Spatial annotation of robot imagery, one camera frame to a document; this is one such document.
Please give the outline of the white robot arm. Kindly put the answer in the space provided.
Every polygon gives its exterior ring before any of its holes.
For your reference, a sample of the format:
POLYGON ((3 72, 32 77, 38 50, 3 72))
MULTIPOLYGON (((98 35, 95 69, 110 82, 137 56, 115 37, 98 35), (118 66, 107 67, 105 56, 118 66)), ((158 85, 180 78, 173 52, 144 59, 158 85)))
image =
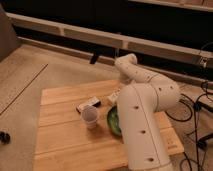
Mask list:
POLYGON ((131 170, 173 171, 154 113, 175 106, 178 84, 169 77, 137 65, 128 54, 115 60, 124 86, 117 99, 119 127, 131 170))

